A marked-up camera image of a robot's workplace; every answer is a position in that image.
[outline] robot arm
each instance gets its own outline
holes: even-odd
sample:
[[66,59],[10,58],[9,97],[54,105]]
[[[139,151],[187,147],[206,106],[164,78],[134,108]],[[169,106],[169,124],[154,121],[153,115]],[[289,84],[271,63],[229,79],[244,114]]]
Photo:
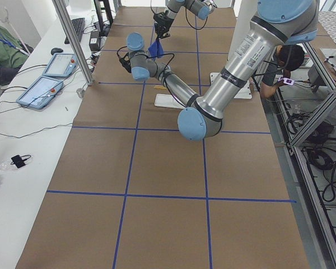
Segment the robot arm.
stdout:
[[201,140],[214,136],[223,126],[225,107],[268,53],[277,45],[315,38],[318,12],[319,0],[259,0],[249,33],[203,96],[196,94],[165,64],[148,59],[149,53],[138,33],[127,37],[132,75],[135,80],[155,77],[187,106],[178,117],[179,131],[185,138]]
[[216,7],[212,0],[170,0],[163,12],[153,16],[155,31],[159,39],[170,36],[169,29],[181,7],[185,7],[201,20],[205,20]]

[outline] white table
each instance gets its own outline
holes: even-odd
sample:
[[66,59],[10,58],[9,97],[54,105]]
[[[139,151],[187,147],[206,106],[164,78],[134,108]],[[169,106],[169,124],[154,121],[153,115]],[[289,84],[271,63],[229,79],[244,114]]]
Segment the white table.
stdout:
[[[88,17],[86,25],[89,25],[91,20],[92,18]],[[89,34],[83,35],[81,40],[86,58],[91,55],[88,47],[89,38]],[[71,53],[72,49],[70,45],[64,44],[64,39],[65,34],[57,20],[22,69],[47,64],[52,57],[50,51],[54,47]],[[23,72],[15,77],[9,86],[28,87],[43,70],[44,67]],[[85,79],[79,71],[74,81],[43,111],[18,108],[0,114],[0,133],[22,136],[45,127],[71,123],[81,104],[76,90],[84,84]],[[15,101],[22,94],[22,91],[13,90],[20,89],[7,90],[0,101]],[[18,104],[2,103],[0,111],[15,107],[18,107]],[[0,269],[15,268],[70,130],[71,127],[59,127],[21,139],[0,136],[0,163],[17,154],[32,155],[31,163],[23,168],[0,170]]]

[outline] keyboard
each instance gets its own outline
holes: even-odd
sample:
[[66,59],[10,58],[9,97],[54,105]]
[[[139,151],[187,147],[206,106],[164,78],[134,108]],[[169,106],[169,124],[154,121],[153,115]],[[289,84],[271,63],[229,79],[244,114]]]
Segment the keyboard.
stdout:
[[[76,32],[78,41],[81,41],[83,30],[85,29],[85,18],[74,18],[71,20],[74,31]],[[69,44],[68,38],[66,36],[65,44]]]

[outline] blue joint cap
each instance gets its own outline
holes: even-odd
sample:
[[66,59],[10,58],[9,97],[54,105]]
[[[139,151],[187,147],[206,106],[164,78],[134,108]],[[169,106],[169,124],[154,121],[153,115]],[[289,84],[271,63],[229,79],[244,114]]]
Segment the blue joint cap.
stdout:
[[145,81],[149,79],[150,72],[148,69],[140,66],[135,66],[131,70],[133,79],[136,81]]
[[258,0],[259,16],[272,24],[283,24],[303,14],[312,0]]
[[317,34],[318,34],[318,31],[315,30],[315,31],[302,34],[302,35],[290,36],[290,38],[285,42],[285,45],[293,45],[293,44],[312,41],[315,39]]
[[127,47],[130,50],[141,50],[144,48],[144,39],[140,33],[130,33],[126,38]]
[[209,7],[205,6],[205,7],[202,7],[200,10],[199,10],[199,13],[198,13],[198,18],[200,18],[201,20],[206,20],[208,15],[210,13],[210,9]]
[[206,122],[195,108],[185,108],[178,116],[178,129],[188,140],[202,140],[207,133]]

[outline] person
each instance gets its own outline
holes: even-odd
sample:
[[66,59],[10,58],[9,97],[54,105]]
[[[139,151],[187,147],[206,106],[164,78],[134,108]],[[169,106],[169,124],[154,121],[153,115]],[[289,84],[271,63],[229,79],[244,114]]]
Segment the person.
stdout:
[[0,85],[9,84],[28,58],[19,40],[0,26]]
[[298,69],[304,62],[304,56],[305,52],[299,45],[277,46],[273,60],[260,83],[260,96],[264,99],[273,96],[279,87],[285,85],[284,81],[274,83],[278,68],[283,68],[283,77],[290,78],[291,71]]

